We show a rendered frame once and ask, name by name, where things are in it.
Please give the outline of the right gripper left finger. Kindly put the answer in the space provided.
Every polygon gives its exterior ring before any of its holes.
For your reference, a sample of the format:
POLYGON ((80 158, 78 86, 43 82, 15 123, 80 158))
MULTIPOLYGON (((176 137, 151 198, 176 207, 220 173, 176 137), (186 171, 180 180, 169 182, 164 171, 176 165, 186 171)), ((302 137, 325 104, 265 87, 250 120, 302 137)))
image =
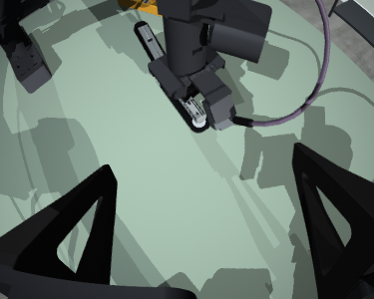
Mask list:
POLYGON ((110 285, 118 182, 102 165, 68 193, 0 237, 0 264, 63 280, 110 285), (58 246, 97 202, 92 229, 76 273, 58 246))

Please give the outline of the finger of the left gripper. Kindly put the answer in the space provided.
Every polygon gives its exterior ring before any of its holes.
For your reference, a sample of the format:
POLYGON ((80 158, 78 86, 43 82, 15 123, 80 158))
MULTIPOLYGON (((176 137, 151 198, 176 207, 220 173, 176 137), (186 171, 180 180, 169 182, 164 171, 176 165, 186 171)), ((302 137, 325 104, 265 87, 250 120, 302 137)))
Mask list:
POLYGON ((193 94, 191 95, 192 98, 194 98, 197 94, 199 94, 199 91, 196 89, 193 91, 193 94))
POLYGON ((191 97, 192 94, 193 94, 193 91, 188 93, 187 95, 181 97, 181 99, 186 103, 188 101, 188 99, 191 97))

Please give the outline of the orange tray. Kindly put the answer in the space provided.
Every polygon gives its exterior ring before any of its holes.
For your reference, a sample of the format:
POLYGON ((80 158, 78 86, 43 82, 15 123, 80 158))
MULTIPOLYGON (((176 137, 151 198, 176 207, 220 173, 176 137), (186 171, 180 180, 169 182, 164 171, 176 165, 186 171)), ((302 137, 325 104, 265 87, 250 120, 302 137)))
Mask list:
MULTIPOLYGON (((156 0, 150 0, 148 4, 142 3, 144 0, 135 0, 135 1, 139 1, 139 2, 134 2, 134 0, 119 0, 119 5, 158 15, 158 8, 157 8, 156 0), (154 5, 154 6, 150 6, 150 5, 154 5)), ((162 15, 158 15, 158 16, 163 17, 162 15)))

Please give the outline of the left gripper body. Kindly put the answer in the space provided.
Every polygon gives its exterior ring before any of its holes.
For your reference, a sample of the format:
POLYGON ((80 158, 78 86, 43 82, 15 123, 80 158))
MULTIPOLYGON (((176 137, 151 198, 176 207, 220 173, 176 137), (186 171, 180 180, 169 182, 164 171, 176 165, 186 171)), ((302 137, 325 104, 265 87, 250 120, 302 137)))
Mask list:
POLYGON ((166 51, 165 55, 149 62, 148 68, 168 97, 177 100, 198 89, 215 124, 236 115, 232 90, 215 73, 216 69, 224 69, 225 60, 207 41, 194 51, 179 51, 166 42, 166 51))

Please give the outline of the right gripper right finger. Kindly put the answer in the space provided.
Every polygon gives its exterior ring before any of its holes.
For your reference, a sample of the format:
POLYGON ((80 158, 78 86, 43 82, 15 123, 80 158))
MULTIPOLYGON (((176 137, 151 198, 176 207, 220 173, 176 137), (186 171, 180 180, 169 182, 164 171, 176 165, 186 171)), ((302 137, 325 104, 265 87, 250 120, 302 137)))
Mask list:
POLYGON ((360 280, 374 275, 374 182, 336 165, 302 143, 294 144, 292 168, 318 299, 341 299, 360 280), (351 238, 346 246, 317 188, 350 224, 351 238))

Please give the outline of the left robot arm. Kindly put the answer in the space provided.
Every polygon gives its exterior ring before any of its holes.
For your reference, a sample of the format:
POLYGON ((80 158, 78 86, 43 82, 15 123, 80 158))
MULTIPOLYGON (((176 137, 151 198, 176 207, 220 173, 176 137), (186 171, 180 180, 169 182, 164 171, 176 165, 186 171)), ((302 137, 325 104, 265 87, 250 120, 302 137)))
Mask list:
MULTIPOLYGON (((0 0, 0 46, 19 82, 44 65, 19 25, 24 6, 21 0, 0 0)), ((157 8, 170 47, 193 51, 208 41, 214 51, 256 64, 272 14, 270 6, 252 0, 157 0, 157 8)), ((236 115, 215 124, 206 101, 201 103, 211 128, 223 131, 234 125, 236 115)))

